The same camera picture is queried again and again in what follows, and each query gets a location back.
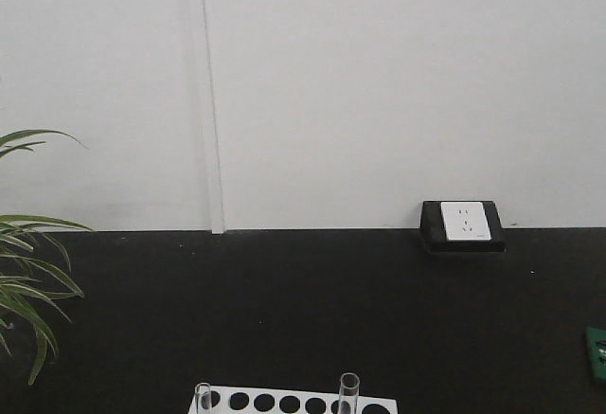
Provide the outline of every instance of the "black tabletop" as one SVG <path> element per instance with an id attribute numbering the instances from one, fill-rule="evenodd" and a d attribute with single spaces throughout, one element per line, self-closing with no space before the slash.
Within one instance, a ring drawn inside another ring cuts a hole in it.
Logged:
<path id="1" fill-rule="evenodd" d="M 3 414 L 182 414 L 201 381 L 331 392 L 345 371 L 401 414 L 606 412 L 583 342 L 606 329 L 606 229 L 450 256 L 416 230 L 60 237 L 86 299 Z"/>

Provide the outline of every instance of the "white outlet faceplate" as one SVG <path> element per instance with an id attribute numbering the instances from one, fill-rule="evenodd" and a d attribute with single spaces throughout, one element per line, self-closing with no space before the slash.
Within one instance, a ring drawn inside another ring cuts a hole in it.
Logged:
<path id="1" fill-rule="evenodd" d="M 489 241 L 490 228 L 479 201 L 440 203 L 448 241 Z"/>

